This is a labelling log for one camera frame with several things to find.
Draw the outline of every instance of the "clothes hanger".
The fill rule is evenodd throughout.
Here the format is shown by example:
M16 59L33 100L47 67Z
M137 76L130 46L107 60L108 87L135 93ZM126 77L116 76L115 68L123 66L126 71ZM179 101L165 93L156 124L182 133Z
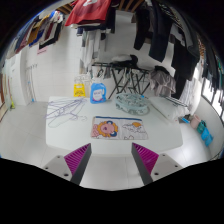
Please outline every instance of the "clothes hanger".
M103 73L104 73L104 70L103 70L103 68L102 68L102 64L101 64L101 68L100 68L100 70L99 70L99 72L98 72L98 74L97 74L97 77L98 77L98 78L102 77L102 76L103 76Z

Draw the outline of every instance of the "table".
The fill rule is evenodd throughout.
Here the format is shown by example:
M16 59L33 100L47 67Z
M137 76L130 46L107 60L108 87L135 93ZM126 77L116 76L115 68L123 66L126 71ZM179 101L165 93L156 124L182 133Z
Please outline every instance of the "table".
M68 99L68 97L50 97L49 102ZM114 100L105 103L91 104L90 99L79 112L79 116L86 116L86 121L67 121L56 128L49 127L51 119L46 120L46 144L49 147L73 151L83 145L91 143L92 153L107 156L130 156L132 140L103 140L91 138L92 120L95 116L127 117L142 119L144 128L148 133L147 140L134 140L154 152L180 147L183 144L179 121L170 122L152 105L149 113L143 116L135 116L116 109Z

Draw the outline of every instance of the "drying rack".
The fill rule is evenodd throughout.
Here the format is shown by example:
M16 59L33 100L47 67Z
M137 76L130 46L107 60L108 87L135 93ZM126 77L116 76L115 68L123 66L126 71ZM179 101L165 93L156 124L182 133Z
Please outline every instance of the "drying rack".
M100 66L100 67L105 67L105 68L110 68L111 71L112 71L112 75L113 75L113 78L114 78L114 82L115 82L115 88L113 89L113 91L111 92L110 96L108 99L111 98L111 96L114 94L115 90L117 90L117 93L116 94L119 94L119 93L122 93L123 91L126 93L126 90L125 88L127 87L128 83L130 82L130 79L131 79L131 82L132 82L132 87L127 87L129 89L129 91L132 93L131 90L133 90L135 93L137 94L140 94L140 95L143 95L145 93L145 91L148 89L150 83L147 84L147 86L142 90L140 90L140 81L143 79L145 79L145 75L149 72L152 72L154 69L152 68L151 70L146 70L146 69L136 69L136 68L133 68L133 67L123 67L123 66L119 66L119 65L116 65L116 64L113 64L113 63L104 63L104 62L95 62L92 64L92 66ZM130 72L130 78L128 78L128 80L125 82L125 84L123 86L120 85L121 81L123 80L123 75L122 77L120 78L119 81L117 81L116 79L116 76L115 76L115 73L114 73L114 70L123 70L123 69L131 69L131 72ZM132 72L132 69L134 70L138 70L141 74L141 76L139 77L138 74L134 74Z

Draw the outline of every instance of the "white floor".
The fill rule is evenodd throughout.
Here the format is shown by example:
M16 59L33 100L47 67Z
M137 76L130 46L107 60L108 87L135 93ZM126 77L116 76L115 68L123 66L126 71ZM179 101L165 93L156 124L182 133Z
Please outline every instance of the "white floor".
M65 156L68 150L46 145L44 115L47 103L17 106L8 111L0 123L0 154L2 158L42 168L54 156ZM190 125L181 123L183 145L166 151L182 167L206 162L211 158L200 135ZM101 157L91 155L80 184L83 187L120 190L143 186L133 157Z

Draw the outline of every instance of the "garment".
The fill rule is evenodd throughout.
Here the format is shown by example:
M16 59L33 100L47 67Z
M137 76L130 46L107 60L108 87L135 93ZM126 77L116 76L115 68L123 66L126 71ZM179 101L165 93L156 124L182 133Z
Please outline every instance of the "garment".
M170 30L170 35L173 35L174 38L180 41L181 45L185 47L185 39L182 34L179 33L178 27L176 26L175 23L172 24L171 30Z
M62 27L62 22L63 22L63 15L60 15L60 19L53 25L50 37L47 39L47 41L44 41L39 44L39 49L42 49L50 44L54 44L58 40Z
M122 55L118 55L115 56L111 59L111 61L131 61L131 56L130 55L126 55L126 54L122 54Z
M49 16L50 16L50 14L43 18L43 21L42 21L42 23L40 25L40 29L39 29L38 34L37 34L37 38L32 43L29 44L30 47L32 45L36 44L40 40L40 38L42 37L42 35L44 33L44 30L45 30L45 28L46 28L46 26L48 24Z
M31 44L37 38L37 35L38 35L41 25L48 18L49 18L49 15L45 16L41 21L39 21L38 23L36 23L34 25L32 31L31 31L31 34L29 36L27 44Z
M98 25L83 24L80 26L78 25L75 26L75 24L73 24L73 27L83 28L85 31L93 31L100 29L106 31L107 33L115 33L115 20L116 20L116 9L113 7L109 7L105 21L99 21L100 23Z
M14 40L11 42L11 45L9 47L9 50L7 52L6 58L10 59L12 58L16 53L15 53L15 47L18 39L14 38Z
M175 12L178 19L180 20L181 26L183 27L187 50L192 55L194 55L195 58L197 58L199 61L200 52L199 52L198 40L197 40L197 35L196 35L195 30L191 27L190 23L186 19L187 18L186 15L184 16L183 13L182 13L182 15L180 15L180 13L177 12L174 8L171 7L171 9L172 9L172 11Z
M32 24L38 20L39 20L39 17L33 18L23 27L23 29L21 30L21 33L19 34L19 37L17 37L18 41L15 46L15 51L17 51L17 49L20 47L24 37L28 34L29 29L32 26Z
M203 44L206 49L205 54L205 63L204 63L204 73L203 77L206 77L207 70L212 75L212 87L214 88L214 91L216 92L218 88L218 80L219 80L219 73L218 73L218 65L216 62L214 51L212 50L211 44L206 40L203 39Z
M68 17L65 26L80 24L83 20L105 21L110 4L111 0L77 0L72 3L74 8Z
M179 100L187 79L183 78L178 71L175 71L174 79L176 81L176 93L172 94L171 96Z
M82 34L83 34L83 28L78 27L76 36L82 36Z
M161 70L154 70L149 73L150 89L155 91L155 95L164 95L170 97L176 92L176 81L174 78Z
M16 54L18 54L26 45L27 45L27 41L29 39L29 36L30 36L30 33L31 33L31 30L33 29L33 26L35 25L36 23L33 22L30 27L28 28L26 34L24 35L24 38L19 46L19 48L16 50Z
M92 59L98 56L100 37L100 30L83 32L79 74L86 74L91 68Z
M170 73L166 70L166 68L164 68L163 66L158 66L158 65L156 65L156 66L155 66L155 71L162 71L162 72L164 72L165 74L170 74Z
M135 37L134 48L140 50L145 42L150 28L150 14L148 9L140 8L136 11L137 34Z
M157 1L152 0L152 5L155 19L149 56L159 62L163 62L168 46L172 20L162 12Z
M178 76L192 80L198 59L195 58L179 40L175 40L174 54L171 66L176 69Z

